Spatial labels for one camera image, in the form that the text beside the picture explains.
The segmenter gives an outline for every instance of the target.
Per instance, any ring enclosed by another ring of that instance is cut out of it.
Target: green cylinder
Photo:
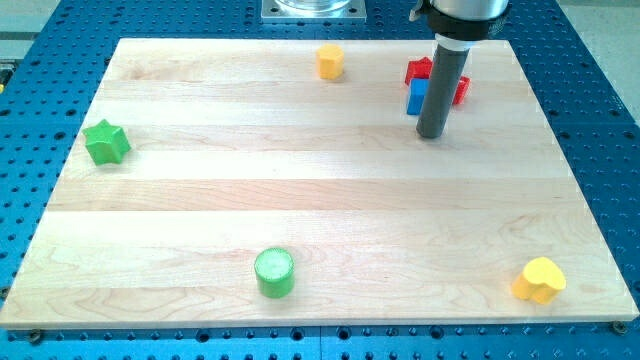
[[[286,250],[270,248],[261,252],[254,269],[262,295],[281,298],[293,289],[293,258]]]

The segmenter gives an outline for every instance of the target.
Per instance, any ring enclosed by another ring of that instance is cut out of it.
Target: wood grain
[[[124,39],[83,127],[133,150],[96,167],[79,136],[0,324],[171,328],[630,320],[637,307],[506,42],[472,49],[472,87],[442,138],[405,114],[430,41]],[[252,272],[288,249],[296,286]],[[510,283],[564,270],[548,306]]]

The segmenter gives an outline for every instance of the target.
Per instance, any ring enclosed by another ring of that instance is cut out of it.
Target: red cross block
[[[423,57],[420,60],[409,61],[407,66],[407,76],[404,78],[404,83],[409,85],[411,79],[428,79],[431,74],[431,67],[433,62],[428,57]]]
[[[456,95],[453,97],[453,105],[462,104],[464,100],[464,96],[467,94],[467,90],[469,90],[469,85],[471,84],[471,79],[466,76],[462,76],[460,81],[458,81],[458,88],[456,89]]]

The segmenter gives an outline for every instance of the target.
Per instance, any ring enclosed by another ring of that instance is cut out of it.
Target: blue cube
[[[407,114],[408,115],[420,115],[422,109],[422,102],[427,94],[427,88],[429,87],[429,80],[427,79],[411,79],[409,85],[409,95],[407,96]]]

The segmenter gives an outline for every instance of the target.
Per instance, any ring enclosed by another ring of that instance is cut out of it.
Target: colored block
[[[411,79],[409,85],[409,94],[407,95],[407,114],[419,115],[422,109],[424,97],[427,94],[429,80],[427,79]]]
[[[113,126],[107,120],[82,130],[82,133],[87,138],[85,147],[96,165],[120,164],[124,154],[131,150],[122,127]]]
[[[431,74],[432,67],[433,62],[428,57],[423,57],[420,60],[409,61],[404,83],[409,85],[411,79],[428,79]]]
[[[344,52],[335,44],[322,45],[316,51],[316,65],[320,78],[333,80],[342,75]]]
[[[464,101],[464,96],[467,94],[467,90],[469,90],[469,85],[471,84],[471,79],[466,76],[462,76],[460,81],[458,82],[458,88],[456,89],[456,94],[453,97],[453,105],[462,104]]]
[[[261,252],[254,268],[262,295],[281,298],[293,289],[293,258],[286,250],[270,248]]]
[[[566,288],[567,281],[562,270],[546,257],[531,260],[511,285],[517,298],[549,304]]]

